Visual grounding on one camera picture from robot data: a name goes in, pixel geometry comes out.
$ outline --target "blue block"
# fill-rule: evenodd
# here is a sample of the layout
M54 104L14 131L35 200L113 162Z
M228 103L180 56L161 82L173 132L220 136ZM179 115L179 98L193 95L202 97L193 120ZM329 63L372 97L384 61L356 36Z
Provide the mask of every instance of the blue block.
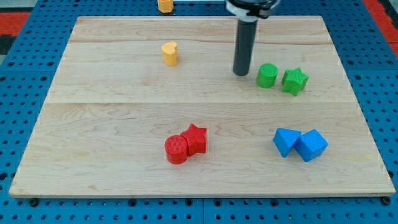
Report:
M320 156L327 146L328 142L315 129L300 136L294 144L294 148L305 162Z
M300 137L301 131L278 128L274 136L274 143L282 157L286 157L292 150L294 143Z

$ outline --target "wooden board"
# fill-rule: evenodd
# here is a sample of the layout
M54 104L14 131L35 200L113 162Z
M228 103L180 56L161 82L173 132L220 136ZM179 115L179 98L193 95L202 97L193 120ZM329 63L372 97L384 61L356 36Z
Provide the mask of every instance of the wooden board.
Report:
M350 197L390 195L377 151L321 17L259 21L249 75L232 73L234 17L80 17L10 194L27 198ZM177 66L160 46L176 41ZM256 85L260 64L280 68ZM287 68L307 87L282 93ZM167 162L164 141L190 123L208 152ZM277 128L318 129L330 146L304 162Z

